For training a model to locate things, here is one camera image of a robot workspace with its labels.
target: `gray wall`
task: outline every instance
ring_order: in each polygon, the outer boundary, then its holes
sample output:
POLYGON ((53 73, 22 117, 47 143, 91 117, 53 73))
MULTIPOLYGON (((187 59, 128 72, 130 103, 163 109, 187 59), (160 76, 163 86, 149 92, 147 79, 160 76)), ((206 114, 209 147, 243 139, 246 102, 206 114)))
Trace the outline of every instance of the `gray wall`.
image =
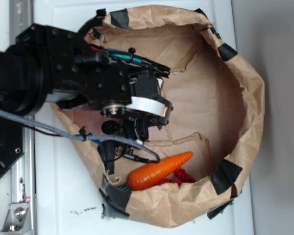
POLYGON ((232 0, 238 52, 266 83, 261 149, 251 173, 257 235, 294 235, 294 0, 232 0))

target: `braided gray cable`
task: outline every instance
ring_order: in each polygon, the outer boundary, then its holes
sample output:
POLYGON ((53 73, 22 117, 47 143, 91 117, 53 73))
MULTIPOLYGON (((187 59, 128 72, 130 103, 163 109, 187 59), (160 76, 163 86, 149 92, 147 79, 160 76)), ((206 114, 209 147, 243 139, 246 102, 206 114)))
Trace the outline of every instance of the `braided gray cable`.
POLYGON ((109 140, 109 141, 116 141, 116 142, 124 143, 124 144, 130 145, 130 146, 133 146, 134 148, 141 149, 141 150, 155 156, 155 158, 157 159, 157 162, 160 161, 160 158, 159 158, 158 154, 156 154, 155 152, 151 151, 150 149, 136 143, 135 141, 129 140, 129 139, 124 138, 124 137, 113 136, 113 135, 89 135, 89 136, 72 135, 72 134, 70 134, 70 133, 68 133, 66 131, 62 131, 62 130, 54 127, 54 126, 50 126, 50 125, 44 124, 44 123, 39 122, 39 121, 30 120, 30 119, 27 119, 25 117, 21 117, 21 116, 18 116, 18 115, 3 111, 1 109, 0 109, 0 117, 4 118, 4 119, 7 119, 7 120, 10 120, 10 121, 22 123, 22 124, 27 125, 27 126, 40 127, 40 128, 45 129, 45 130, 49 130, 49 131, 52 131, 54 133, 57 133, 57 134, 59 134, 59 135, 61 135, 63 137, 74 140, 74 141, 109 140))

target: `black tape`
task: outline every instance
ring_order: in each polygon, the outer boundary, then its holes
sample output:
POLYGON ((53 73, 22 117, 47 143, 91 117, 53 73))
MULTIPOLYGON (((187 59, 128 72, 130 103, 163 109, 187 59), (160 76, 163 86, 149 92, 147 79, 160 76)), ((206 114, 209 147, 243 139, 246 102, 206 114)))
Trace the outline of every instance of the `black tape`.
POLYGON ((207 216, 209 219, 213 219, 214 217, 216 217, 218 214, 222 213, 223 210, 228 206, 228 205, 232 205, 233 204, 233 199, 231 199, 230 201, 228 201, 227 203, 211 210, 210 212, 207 213, 207 216))
MULTIPOLYGON (((200 8, 195 10, 195 12, 200 13, 200 14, 204 15, 206 18, 208 18, 207 15, 200 8)), ((221 39, 220 34, 216 31, 216 29, 214 27, 211 27, 210 30, 213 32, 213 34, 215 34, 217 36, 217 38, 221 39)))
POLYGON ((107 202, 103 202, 102 207, 103 207, 102 217, 107 216, 110 218, 119 218, 119 219, 129 218, 128 213, 125 213, 121 210, 118 210, 115 207, 110 206, 107 202))
POLYGON ((109 185, 107 179, 104 177, 102 187, 105 189, 107 195, 104 195, 105 201, 113 208, 120 212, 126 213, 126 207, 131 197, 132 191, 121 191, 109 185))
POLYGON ((96 16, 88 20, 78 31, 83 37, 89 32, 93 27, 101 27, 104 17, 107 15, 106 9, 99 9, 96 11, 96 16))
POLYGON ((196 9, 195 12, 203 14, 206 18, 208 18, 207 15, 200 8, 196 9))
POLYGON ((234 50, 232 47, 230 47, 226 43, 218 47, 218 51, 223 61, 229 61, 230 59, 232 59, 234 56, 238 54, 236 50, 234 50))
POLYGON ((110 15, 112 25, 121 29, 128 30, 129 18, 126 8, 121 11, 110 12, 110 15))
POLYGON ((224 159, 218 170, 211 175, 211 181, 217 194, 220 195, 232 187, 242 170, 240 166, 224 159))

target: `toy carrot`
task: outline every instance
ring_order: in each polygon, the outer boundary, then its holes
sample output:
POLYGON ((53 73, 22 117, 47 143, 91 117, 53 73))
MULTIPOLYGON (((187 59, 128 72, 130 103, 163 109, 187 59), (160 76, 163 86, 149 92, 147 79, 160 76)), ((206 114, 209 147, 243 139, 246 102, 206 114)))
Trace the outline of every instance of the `toy carrot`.
POLYGON ((135 171, 128 178, 128 184, 133 191, 144 190, 158 184, 161 180, 179 169, 193 156, 193 152, 186 152, 165 158, 160 163, 150 163, 135 171))

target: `brown paper bag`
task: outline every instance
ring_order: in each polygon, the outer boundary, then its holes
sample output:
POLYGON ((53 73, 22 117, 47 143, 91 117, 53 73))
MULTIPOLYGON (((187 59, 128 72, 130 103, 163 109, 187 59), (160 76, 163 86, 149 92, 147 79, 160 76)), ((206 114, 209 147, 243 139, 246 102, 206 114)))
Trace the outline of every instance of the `brown paper bag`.
MULTIPOLYGON (((259 150, 264 121, 264 83, 252 66, 225 44, 204 14, 168 6, 143 6, 98 17, 104 42, 89 43, 127 51, 171 67, 163 96, 174 106, 170 123, 149 129, 145 146, 161 158, 193 151, 183 168, 196 183, 168 183, 143 191, 120 191, 129 173, 141 166, 115 162, 108 175, 91 141, 74 142, 95 184, 102 191, 105 213, 162 227, 175 227, 209 212, 241 193, 259 150)), ((86 125, 102 134, 106 121, 97 111, 53 109, 71 133, 86 125)), ((137 155, 145 156, 141 151, 137 155)))

